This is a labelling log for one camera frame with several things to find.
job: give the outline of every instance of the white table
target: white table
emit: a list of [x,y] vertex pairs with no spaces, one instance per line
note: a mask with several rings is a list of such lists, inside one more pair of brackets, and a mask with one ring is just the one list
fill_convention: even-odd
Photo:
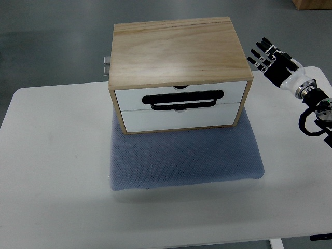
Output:
[[[320,70],[307,68],[332,96]],[[112,192],[107,83],[23,88],[0,128],[0,248],[154,248],[332,232],[332,149],[254,72],[259,180]]]

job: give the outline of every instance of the black drawer handle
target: black drawer handle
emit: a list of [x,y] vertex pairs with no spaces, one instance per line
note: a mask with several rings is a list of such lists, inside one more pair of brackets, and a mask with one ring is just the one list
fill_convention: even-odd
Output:
[[[143,104],[151,105],[153,110],[184,110],[189,108],[211,107],[217,103],[218,99],[224,96],[222,90],[200,91],[200,92],[182,92],[168,93],[158,95],[147,95],[142,98]],[[163,103],[201,101],[196,103],[183,103],[172,105],[157,105]]]

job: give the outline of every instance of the robotic hand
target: robotic hand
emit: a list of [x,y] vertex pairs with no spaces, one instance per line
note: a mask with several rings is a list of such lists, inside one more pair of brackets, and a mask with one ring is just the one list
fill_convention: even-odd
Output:
[[[317,87],[315,79],[305,75],[303,66],[289,54],[282,52],[266,38],[256,45],[265,56],[252,49],[251,53],[258,60],[248,57],[249,62],[262,71],[274,85],[290,91],[298,99],[303,99],[303,103],[309,108],[300,116],[300,130],[308,136],[327,133],[328,137],[324,141],[332,148],[332,98]],[[306,119],[312,112],[316,114],[317,120],[314,122],[321,131],[310,132],[305,127]]]

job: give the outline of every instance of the wooden box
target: wooden box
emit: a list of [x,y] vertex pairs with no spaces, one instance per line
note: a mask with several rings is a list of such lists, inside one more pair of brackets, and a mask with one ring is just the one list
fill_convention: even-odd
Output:
[[125,134],[235,126],[252,79],[229,17],[114,26],[109,92]]
[[298,10],[332,9],[331,0],[292,0]]

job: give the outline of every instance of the gray floor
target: gray floor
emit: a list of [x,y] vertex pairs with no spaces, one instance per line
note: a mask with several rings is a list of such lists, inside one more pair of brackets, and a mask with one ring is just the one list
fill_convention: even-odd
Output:
[[[291,0],[0,1],[0,124],[14,92],[107,81],[115,23],[230,16],[244,52],[262,37],[332,82],[332,10],[298,11]],[[283,239],[286,249],[332,248],[331,241]],[[270,248],[268,241],[188,248]]]

